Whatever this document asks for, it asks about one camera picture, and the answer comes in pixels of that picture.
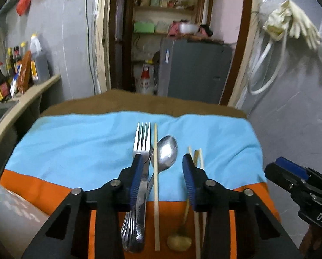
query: blue cloth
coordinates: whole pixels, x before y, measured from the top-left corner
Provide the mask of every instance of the blue cloth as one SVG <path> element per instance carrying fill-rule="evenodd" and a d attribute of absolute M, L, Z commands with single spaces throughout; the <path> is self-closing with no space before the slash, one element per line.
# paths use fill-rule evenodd
<path fill-rule="evenodd" d="M 226 188 L 266 181 L 262 149 L 245 119 L 130 111 L 42 117 L 18 143 L 6 169 L 68 188 L 99 188 L 131 165 L 138 122 L 157 123 L 159 140 L 172 135 L 178 142 L 175 164 L 159 175 L 161 201 L 186 200 L 182 157 L 188 146 L 203 149 L 206 174 Z"/>

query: gold spoon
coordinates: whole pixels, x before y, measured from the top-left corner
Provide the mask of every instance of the gold spoon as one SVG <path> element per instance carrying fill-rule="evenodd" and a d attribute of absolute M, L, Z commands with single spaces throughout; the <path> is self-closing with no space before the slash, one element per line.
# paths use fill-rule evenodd
<path fill-rule="evenodd" d="M 194 159 L 193 159 L 193 163 L 195 166 L 197 165 L 198 154 L 199 152 L 196 150 L 194 152 Z M 175 232 L 174 234 L 171 234 L 167 238 L 168 247 L 174 251 L 186 251 L 190 248 L 192 244 L 192 239 L 187 236 L 186 229 L 185 229 L 187 216 L 189 214 L 189 208 L 190 208 L 190 201 L 189 199 L 187 199 L 184 220 L 181 226 L 179 227 L 177 232 Z"/>

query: small golden spoon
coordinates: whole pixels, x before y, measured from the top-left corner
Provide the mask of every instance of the small golden spoon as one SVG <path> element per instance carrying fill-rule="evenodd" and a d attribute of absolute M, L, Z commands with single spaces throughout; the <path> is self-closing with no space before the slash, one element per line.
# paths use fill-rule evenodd
<path fill-rule="evenodd" d="M 178 231 L 174 234 L 171 234 L 167 238 L 167 245 L 170 249 L 175 251 L 186 251 L 190 248 L 192 244 L 192 239 L 186 235 L 185 224 L 187 220 L 187 215 L 189 213 L 190 201 L 186 202 L 185 216 L 184 220 L 179 227 Z"/>

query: fork tine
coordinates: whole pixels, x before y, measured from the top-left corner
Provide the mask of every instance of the fork tine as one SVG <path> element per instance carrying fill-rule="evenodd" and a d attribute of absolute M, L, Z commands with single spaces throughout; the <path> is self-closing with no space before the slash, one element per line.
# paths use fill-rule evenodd
<path fill-rule="evenodd" d="M 138 125 L 137 125 L 137 131 L 136 131 L 135 143 L 133 144 L 133 151 L 137 151 L 137 146 L 138 146 L 138 135 L 139 135 L 139 122 L 138 122 Z"/>
<path fill-rule="evenodd" d="M 143 123 L 141 124 L 141 129 L 140 129 L 140 137 L 139 137 L 139 139 L 138 139 L 138 148 L 137 148 L 137 150 L 141 150 L 141 140 L 142 140 L 142 136 L 143 136 Z"/>
<path fill-rule="evenodd" d="M 151 140 L 151 132 L 150 132 L 150 123 L 149 123 L 148 136 L 147 136 L 146 145 L 145 145 L 145 150 L 148 152 L 150 152 L 150 140 Z"/>
<path fill-rule="evenodd" d="M 144 129 L 144 137 L 143 137 L 143 145 L 142 145 L 143 151 L 145 151 L 146 128 L 147 128 L 147 123 L 145 123 L 145 129 Z"/>

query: pink wall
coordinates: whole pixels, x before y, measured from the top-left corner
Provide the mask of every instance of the pink wall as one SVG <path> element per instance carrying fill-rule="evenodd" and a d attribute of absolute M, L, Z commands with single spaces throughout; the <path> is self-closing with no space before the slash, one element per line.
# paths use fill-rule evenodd
<path fill-rule="evenodd" d="M 239 35 L 243 0 L 213 0 L 210 28 L 213 37 L 236 43 Z"/>

